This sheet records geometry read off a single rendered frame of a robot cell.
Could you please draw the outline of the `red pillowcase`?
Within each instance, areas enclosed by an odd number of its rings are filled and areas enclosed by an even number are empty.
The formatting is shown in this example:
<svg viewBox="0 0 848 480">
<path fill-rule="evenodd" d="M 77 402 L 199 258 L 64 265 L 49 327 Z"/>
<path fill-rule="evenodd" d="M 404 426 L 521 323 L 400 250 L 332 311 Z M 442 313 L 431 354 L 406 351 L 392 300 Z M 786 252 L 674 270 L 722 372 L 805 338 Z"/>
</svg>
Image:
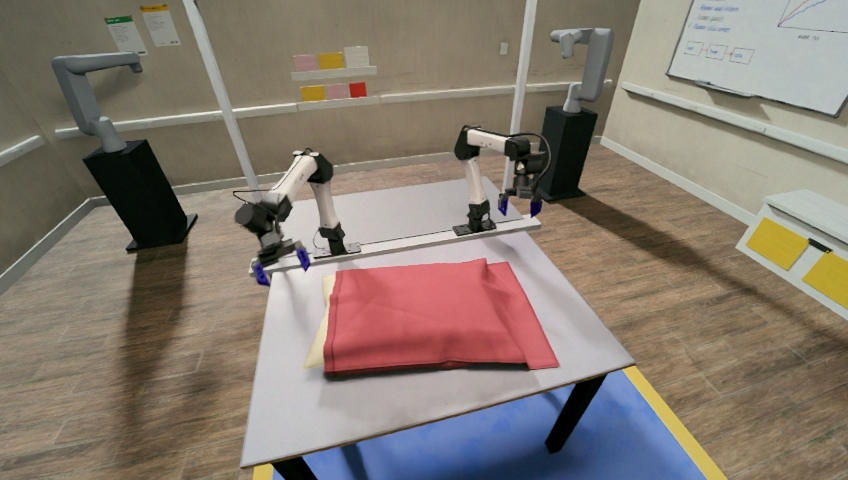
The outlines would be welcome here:
<svg viewBox="0 0 848 480">
<path fill-rule="evenodd" d="M 509 262 L 486 258 L 335 271 L 323 357 L 328 377 L 560 366 Z"/>
</svg>

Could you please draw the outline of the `cream pillow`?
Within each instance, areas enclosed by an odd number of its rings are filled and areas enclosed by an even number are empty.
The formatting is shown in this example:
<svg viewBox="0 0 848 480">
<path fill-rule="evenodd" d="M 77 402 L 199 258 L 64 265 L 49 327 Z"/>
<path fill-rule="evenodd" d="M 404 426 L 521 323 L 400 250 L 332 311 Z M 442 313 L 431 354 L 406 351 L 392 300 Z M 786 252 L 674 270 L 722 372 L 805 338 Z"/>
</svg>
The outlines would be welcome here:
<svg viewBox="0 0 848 480">
<path fill-rule="evenodd" d="M 302 370 L 317 368 L 321 366 L 325 366 L 324 357 L 323 357 L 323 346 L 326 340 L 327 335 L 327 325 L 328 325 L 328 312 L 329 312 L 329 295 L 332 294 L 333 285 L 335 282 L 335 275 L 331 276 L 322 276 L 322 294 L 325 304 L 325 313 L 323 319 L 320 323 L 318 331 L 315 335 L 315 338 L 312 342 L 310 350 L 307 354 L 306 360 L 304 362 Z"/>
</svg>

